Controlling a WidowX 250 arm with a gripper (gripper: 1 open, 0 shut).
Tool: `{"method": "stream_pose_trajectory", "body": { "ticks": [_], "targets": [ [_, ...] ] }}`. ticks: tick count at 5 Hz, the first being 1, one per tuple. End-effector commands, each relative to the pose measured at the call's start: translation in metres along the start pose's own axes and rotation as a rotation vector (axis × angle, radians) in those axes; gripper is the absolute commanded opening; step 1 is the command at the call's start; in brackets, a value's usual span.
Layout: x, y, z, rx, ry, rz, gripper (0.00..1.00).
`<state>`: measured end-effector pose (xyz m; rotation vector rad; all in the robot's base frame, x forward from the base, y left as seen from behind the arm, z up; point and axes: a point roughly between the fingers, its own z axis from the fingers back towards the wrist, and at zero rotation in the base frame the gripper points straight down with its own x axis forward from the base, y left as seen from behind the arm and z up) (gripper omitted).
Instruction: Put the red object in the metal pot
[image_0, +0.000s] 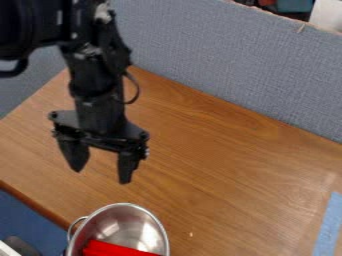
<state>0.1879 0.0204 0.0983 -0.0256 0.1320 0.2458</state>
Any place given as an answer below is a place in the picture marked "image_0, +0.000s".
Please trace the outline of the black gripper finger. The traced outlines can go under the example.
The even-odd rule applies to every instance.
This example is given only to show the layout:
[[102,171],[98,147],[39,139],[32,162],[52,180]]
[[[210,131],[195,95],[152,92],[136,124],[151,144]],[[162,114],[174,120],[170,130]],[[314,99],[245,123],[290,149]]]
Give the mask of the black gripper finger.
[[75,172],[80,172],[90,159],[88,146],[80,139],[70,137],[59,137],[57,144],[70,168]]
[[124,151],[119,153],[118,176],[119,183],[128,184],[132,179],[134,171],[139,167],[140,153],[138,151]]

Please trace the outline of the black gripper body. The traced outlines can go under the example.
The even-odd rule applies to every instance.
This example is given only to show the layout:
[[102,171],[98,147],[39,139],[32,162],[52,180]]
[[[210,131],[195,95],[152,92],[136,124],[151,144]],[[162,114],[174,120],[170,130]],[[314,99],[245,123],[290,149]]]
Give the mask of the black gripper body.
[[148,132],[126,117],[124,93],[112,89],[102,94],[75,98],[74,110],[48,114],[53,123],[52,135],[80,139],[91,147],[115,152],[138,151],[140,160],[148,156]]

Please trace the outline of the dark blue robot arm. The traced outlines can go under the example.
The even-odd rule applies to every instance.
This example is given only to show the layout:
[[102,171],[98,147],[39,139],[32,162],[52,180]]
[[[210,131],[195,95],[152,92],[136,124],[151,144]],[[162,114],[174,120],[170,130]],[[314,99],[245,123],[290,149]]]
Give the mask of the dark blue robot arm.
[[20,75],[40,47],[56,46],[70,71],[72,110],[52,111],[55,137],[70,168],[83,170],[92,147],[118,154],[119,182],[131,182],[148,157],[150,134],[126,117],[131,50],[108,0],[0,0],[0,78]]

